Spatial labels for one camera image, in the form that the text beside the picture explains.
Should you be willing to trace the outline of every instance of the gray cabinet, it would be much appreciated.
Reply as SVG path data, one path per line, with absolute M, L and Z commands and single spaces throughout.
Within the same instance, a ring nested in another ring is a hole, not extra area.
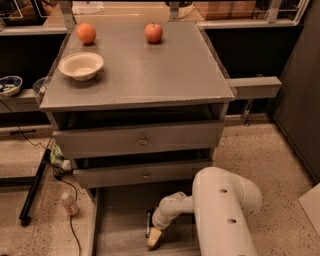
M 234 95 L 194 22 L 163 23 L 149 44 L 145 23 L 97 24 L 95 43 L 72 32 L 63 58 L 105 61 L 86 82 L 54 72 L 40 105 L 83 188 L 192 179 L 212 165 Z
M 307 11 L 304 29 L 280 77 L 274 118 L 316 182 L 320 181 L 320 1 Z

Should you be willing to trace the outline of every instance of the apple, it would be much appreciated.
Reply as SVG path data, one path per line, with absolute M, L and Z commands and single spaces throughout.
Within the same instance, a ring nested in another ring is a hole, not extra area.
M 162 38 L 162 27 L 152 22 L 145 27 L 144 35 L 149 43 L 159 43 Z

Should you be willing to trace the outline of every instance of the speckled floor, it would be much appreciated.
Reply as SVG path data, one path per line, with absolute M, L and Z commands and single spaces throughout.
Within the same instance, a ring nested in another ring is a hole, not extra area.
M 26 136 L 46 146 L 50 126 L 35 129 Z M 16 128 L 0 129 L 0 134 L 8 130 Z M 0 136 L 0 152 L 1 177 L 29 176 L 36 173 L 44 149 L 18 134 Z M 239 121 L 227 121 L 214 158 L 215 166 L 252 180 L 262 191 L 262 210 L 248 220 L 259 255 L 320 255 L 320 239 L 298 201 L 314 184 L 273 123 L 253 121 L 245 127 Z M 87 255 L 93 204 L 72 176 L 64 180 L 77 187 L 80 212 L 72 223 L 81 255 Z M 70 219 L 60 202 L 64 191 L 74 193 L 47 167 L 30 210 L 32 221 L 22 227 L 19 215 L 28 187 L 0 188 L 0 255 L 79 255 Z

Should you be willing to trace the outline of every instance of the wire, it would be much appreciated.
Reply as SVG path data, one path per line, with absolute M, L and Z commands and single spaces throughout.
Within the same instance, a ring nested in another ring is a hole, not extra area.
M 31 145 L 33 145 L 33 146 L 35 146 L 35 147 L 40 145 L 42 148 L 47 149 L 45 146 L 42 145 L 41 142 L 38 142 L 37 144 L 35 144 L 35 143 L 33 143 L 31 140 L 29 140 L 29 139 L 23 134 L 23 131 L 20 129 L 19 126 L 18 126 L 18 129 L 19 129 L 20 134 L 22 135 L 22 137 L 25 138 Z
M 194 10 L 196 9 L 196 7 L 194 6 L 194 4 L 192 4 L 192 9 L 189 13 L 179 17 L 179 20 L 184 19 L 185 17 L 187 17 L 188 15 L 190 15 Z
M 77 199 L 78 199 L 78 191 L 77 191 L 77 188 L 76 188 L 73 184 L 62 180 L 62 177 L 61 177 L 61 176 L 55 175 L 55 173 L 54 173 L 55 169 L 56 169 L 55 167 L 52 168 L 53 176 L 54 176 L 57 180 L 59 180 L 59 181 L 61 181 L 61 182 L 63 182 L 63 183 L 66 183 L 67 185 L 73 187 L 73 189 L 74 189 L 74 191 L 75 191 L 75 201 L 77 202 Z M 72 234 L 73 234 L 74 238 L 75 238 L 76 241 L 77 241 L 78 250 L 79 250 L 79 256 L 80 256 L 80 255 L 81 255 L 81 246 L 80 246 L 79 239 L 78 239 L 78 237 L 77 237 L 77 235 L 76 235 L 76 233 L 74 232 L 74 229 L 73 229 L 72 217 L 73 217 L 73 216 L 71 215 L 71 216 L 70 216 L 70 227 L 71 227 Z

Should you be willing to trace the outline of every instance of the countertop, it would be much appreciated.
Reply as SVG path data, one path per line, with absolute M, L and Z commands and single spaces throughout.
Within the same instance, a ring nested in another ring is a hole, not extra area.
M 62 58 L 94 52 L 105 61 L 94 79 L 79 82 L 55 70 L 42 111 L 229 102 L 234 96 L 194 22 L 164 22 L 160 44 L 149 44 L 144 22 L 93 24 L 94 44 L 85 46 L 76 28 Z

